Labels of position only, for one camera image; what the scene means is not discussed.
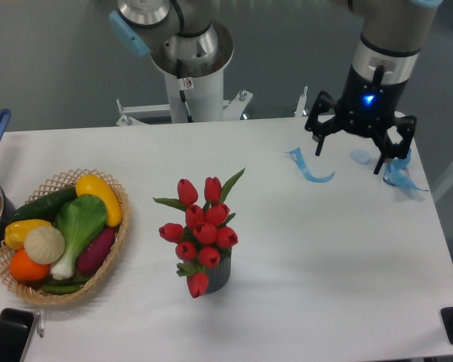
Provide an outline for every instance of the flower pot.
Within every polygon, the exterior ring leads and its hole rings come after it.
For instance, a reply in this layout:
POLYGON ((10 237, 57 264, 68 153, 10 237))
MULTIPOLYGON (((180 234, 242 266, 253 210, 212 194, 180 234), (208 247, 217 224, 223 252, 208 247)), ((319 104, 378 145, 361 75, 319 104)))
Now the flower pot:
POLYGON ((232 258, 227 257, 220 261, 214 268, 207 268, 205 274, 208 276, 208 288, 205 293, 214 293, 220 290, 228 281, 230 277, 230 270, 232 268, 232 258))

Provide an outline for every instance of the artificial tulip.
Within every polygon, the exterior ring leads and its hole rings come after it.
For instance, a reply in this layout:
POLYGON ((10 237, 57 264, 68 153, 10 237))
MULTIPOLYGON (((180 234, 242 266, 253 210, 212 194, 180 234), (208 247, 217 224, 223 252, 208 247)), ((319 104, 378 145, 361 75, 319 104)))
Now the artificial tulip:
POLYGON ((180 203, 186 206, 193 205, 198 200, 198 192, 195 186, 187 179, 181 179, 178 183, 178 198, 180 203))
POLYGON ((209 222, 200 221, 193 228, 193 235, 203 245, 213 244, 217 240, 218 230, 209 222))
POLYGON ((191 241, 182 241, 176 246, 176 255, 185 262, 191 262, 196 257, 195 245, 191 241))
POLYGON ((191 205, 186 209, 186 226, 190 229, 193 229, 196 223, 200 221, 205 221, 205 213, 203 209, 198 205, 191 205))
POLYGON ((198 261, 207 268, 214 268, 220 262, 220 253, 214 247, 204 247, 198 253, 198 261))
POLYGON ((159 228, 159 236, 171 243, 179 243, 183 234, 183 226, 180 224, 168 223, 159 228))
POLYGON ((208 276, 205 273, 196 273, 191 277, 186 277, 188 289, 193 298, 198 298, 205 294, 206 288, 208 288, 208 276))
POLYGON ((211 209, 208 209, 205 214, 206 222, 219 226, 227 220, 228 213, 230 209, 225 204, 220 204, 213 206, 211 209))
POLYGON ((225 226, 218 230, 217 245, 218 247, 232 247, 239 242, 236 233, 232 228, 225 226))
POLYGON ((208 177, 205 181, 205 200, 210 201, 212 205, 220 203, 221 184, 217 177, 213 179, 208 177))

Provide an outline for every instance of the bok choy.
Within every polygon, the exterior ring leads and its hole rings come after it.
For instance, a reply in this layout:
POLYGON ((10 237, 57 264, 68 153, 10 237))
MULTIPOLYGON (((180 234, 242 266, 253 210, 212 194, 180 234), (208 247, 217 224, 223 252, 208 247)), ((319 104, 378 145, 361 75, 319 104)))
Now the bok choy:
POLYGON ((74 275, 76 259, 100 234, 106 221, 106 205, 93 195, 79 196, 60 210, 55 227, 64 236, 66 249, 51 269, 54 279, 63 280, 74 275))

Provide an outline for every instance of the smartphone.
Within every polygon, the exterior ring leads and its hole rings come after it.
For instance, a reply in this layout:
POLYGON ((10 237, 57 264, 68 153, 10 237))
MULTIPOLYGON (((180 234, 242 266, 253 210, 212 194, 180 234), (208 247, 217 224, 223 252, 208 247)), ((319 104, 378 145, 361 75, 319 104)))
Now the smartphone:
POLYGON ((22 362, 33 335, 35 314, 5 308, 0 313, 0 362, 22 362))

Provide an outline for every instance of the tulip bouquet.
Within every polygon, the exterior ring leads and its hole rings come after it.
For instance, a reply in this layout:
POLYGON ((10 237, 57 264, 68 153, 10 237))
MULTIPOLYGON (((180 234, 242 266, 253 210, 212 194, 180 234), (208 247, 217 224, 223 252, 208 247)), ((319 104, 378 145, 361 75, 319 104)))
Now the tulip bouquet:
POLYGON ((232 247, 238 237, 228 222, 235 217, 225 205, 230 190, 244 173, 245 168, 230 177, 222 186, 217 177, 205 181, 205 204, 200 207, 195 186, 181 179, 177 185, 178 198, 154 198, 158 204, 176 208, 185 213, 186 226, 167 223, 159 228, 159 235, 175 243, 176 255, 183 262, 177 264, 177 274, 186 277, 188 289, 193 298, 208 292, 208 270, 215 269, 232 255, 232 247))

